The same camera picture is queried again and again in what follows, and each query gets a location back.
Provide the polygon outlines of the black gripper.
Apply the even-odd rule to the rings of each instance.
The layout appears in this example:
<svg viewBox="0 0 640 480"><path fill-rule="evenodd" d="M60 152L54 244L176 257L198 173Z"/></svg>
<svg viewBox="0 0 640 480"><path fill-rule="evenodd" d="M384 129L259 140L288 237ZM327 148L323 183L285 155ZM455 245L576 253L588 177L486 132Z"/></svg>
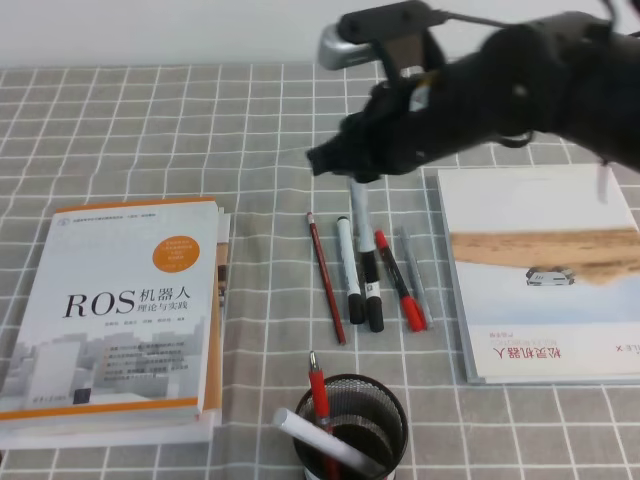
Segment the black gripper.
<svg viewBox="0 0 640 480"><path fill-rule="evenodd" d="M541 30L515 25L480 49L424 76L423 107L411 103L417 80L376 94L346 138L306 152L312 174L371 183L495 141L527 145L549 129L569 84L569 68Z"/></svg>

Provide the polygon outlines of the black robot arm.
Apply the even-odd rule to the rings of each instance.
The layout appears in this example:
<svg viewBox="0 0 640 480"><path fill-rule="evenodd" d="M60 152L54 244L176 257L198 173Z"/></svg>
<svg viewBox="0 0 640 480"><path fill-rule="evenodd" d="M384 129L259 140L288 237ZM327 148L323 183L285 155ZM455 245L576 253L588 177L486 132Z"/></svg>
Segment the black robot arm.
<svg viewBox="0 0 640 480"><path fill-rule="evenodd" d="M323 30L324 68L379 61L385 79L332 139L308 151L315 175L369 183L487 142L523 147L539 132L638 168L637 35L564 12L495 23L476 52L448 61L431 30L451 19L403 1L345 14Z"/></svg>

